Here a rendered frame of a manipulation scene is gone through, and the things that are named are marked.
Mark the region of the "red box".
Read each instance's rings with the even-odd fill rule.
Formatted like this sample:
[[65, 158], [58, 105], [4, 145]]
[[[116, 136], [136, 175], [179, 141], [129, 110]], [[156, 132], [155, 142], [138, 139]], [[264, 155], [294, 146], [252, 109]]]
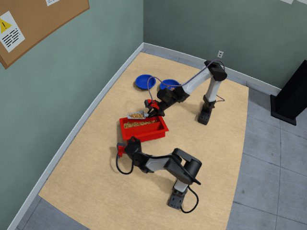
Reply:
[[[151, 124], [135, 126], [135, 127], [124, 129], [124, 123], [127, 123], [128, 121], [130, 123], [137, 122], [139, 124], [140, 122], [145, 122], [145, 121], [151, 122], [154, 120], [157, 120], [157, 121]], [[141, 142], [144, 142], [144, 141], [149, 141], [153, 139], [163, 138], [165, 137], [165, 132], [169, 131], [161, 116], [150, 117], [150, 118], [145, 117], [145, 119], [143, 120], [142, 119], [128, 119], [127, 117], [125, 117], [125, 118], [120, 118], [119, 121], [120, 121], [123, 140], [127, 141], [127, 145], [128, 145], [128, 140], [130, 140], [131, 136], [134, 136], [135, 138], [140, 139]]]

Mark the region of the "blue bowl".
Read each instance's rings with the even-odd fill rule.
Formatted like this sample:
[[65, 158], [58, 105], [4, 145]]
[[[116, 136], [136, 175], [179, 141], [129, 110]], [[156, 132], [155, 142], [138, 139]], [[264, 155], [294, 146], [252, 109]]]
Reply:
[[[143, 90], [147, 90], [148, 89], [147, 88], [147, 81], [150, 77], [153, 77], [153, 76], [148, 75], [148, 74], [143, 74], [143, 75], [138, 76], [136, 81], [135, 81], [136, 85]], [[155, 84], [156, 84], [156, 79], [154, 77], [150, 78], [149, 82], [148, 82], [149, 89], [151, 89]]]
[[[179, 85], [179, 83], [176, 81], [176, 80], [172, 80], [172, 79], [167, 79], [167, 80], [164, 80], [164, 81], [162, 81], [164, 84], [166, 84], [166, 85]], [[166, 88], [167, 86], [165, 86], [165, 85], [163, 85], [162, 83], [160, 84], [160, 88], [161, 89], [164, 89], [164, 88]], [[169, 86], [169, 87], [167, 87], [169, 90], [171, 89], [171, 88], [176, 88], [177, 86]], [[172, 90], [172, 89], [171, 89]]]

